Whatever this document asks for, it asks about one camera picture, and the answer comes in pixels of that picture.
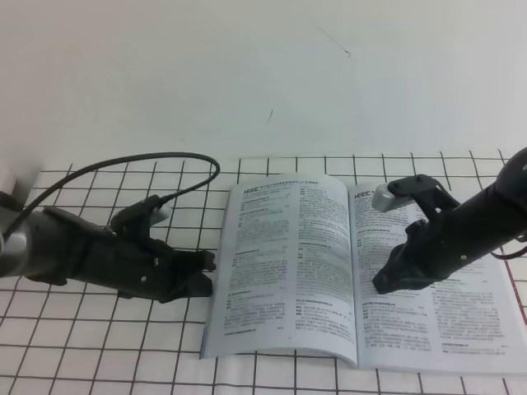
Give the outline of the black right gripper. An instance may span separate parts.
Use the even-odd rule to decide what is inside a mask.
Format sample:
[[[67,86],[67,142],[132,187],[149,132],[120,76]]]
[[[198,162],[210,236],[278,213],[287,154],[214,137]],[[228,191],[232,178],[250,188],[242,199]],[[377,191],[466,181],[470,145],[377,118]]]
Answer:
[[[386,265],[372,279],[379,294],[426,288],[471,263],[467,253],[450,249],[438,228],[419,220],[406,229],[407,241],[392,250]]]

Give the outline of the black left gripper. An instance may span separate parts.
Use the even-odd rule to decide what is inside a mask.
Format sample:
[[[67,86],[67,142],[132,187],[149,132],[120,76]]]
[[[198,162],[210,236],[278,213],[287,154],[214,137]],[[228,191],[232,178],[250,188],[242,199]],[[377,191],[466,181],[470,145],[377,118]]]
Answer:
[[[101,228],[77,231],[77,279],[128,299],[209,297],[212,280],[202,271],[216,269],[211,251],[174,250],[157,239],[126,239]]]

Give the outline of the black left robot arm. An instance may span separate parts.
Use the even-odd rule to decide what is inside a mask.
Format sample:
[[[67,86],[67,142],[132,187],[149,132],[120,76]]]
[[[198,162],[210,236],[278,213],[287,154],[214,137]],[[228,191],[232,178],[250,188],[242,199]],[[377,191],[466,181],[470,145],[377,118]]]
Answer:
[[[119,211],[109,226],[57,207],[32,212],[1,238],[2,277],[25,277],[51,286],[83,281],[116,290],[125,299],[168,303],[208,297],[216,268],[209,251],[181,251],[153,239],[163,200],[152,195]]]

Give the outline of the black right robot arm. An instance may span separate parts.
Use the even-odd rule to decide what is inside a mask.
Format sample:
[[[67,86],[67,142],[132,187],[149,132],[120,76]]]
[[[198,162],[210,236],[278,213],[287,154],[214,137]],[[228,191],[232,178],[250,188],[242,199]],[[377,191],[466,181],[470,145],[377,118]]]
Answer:
[[[504,244],[526,236],[526,151],[517,152],[496,181],[463,203],[434,178],[418,174],[380,185],[372,206],[392,211],[415,202],[425,219],[414,221],[407,240],[394,247],[373,277],[376,291],[422,290]]]

